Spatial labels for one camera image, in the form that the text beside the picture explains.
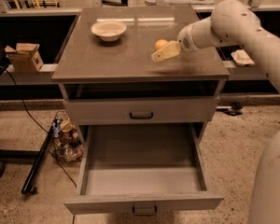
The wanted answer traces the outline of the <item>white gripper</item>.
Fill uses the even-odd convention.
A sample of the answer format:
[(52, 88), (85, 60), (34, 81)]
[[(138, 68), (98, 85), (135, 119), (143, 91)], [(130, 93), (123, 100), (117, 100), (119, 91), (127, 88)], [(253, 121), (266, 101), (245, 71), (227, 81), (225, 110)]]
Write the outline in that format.
[(194, 42), (192, 30), (192, 25), (184, 27), (177, 36), (179, 44), (176, 41), (168, 41), (163, 48), (155, 50), (155, 52), (151, 55), (152, 61), (158, 63), (171, 59), (178, 56), (181, 50), (185, 52), (197, 51), (199, 48)]

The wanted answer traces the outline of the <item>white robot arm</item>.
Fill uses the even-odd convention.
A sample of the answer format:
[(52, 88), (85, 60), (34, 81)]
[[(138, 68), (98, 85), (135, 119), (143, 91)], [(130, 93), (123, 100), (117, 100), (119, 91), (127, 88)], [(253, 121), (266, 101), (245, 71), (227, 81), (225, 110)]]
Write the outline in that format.
[[(154, 62), (180, 52), (239, 45), (280, 93), (280, 38), (261, 27), (259, 18), (237, 0), (217, 4), (211, 16), (184, 27), (175, 41), (151, 55)], [(248, 224), (280, 224), (280, 131), (264, 148), (256, 171)]]

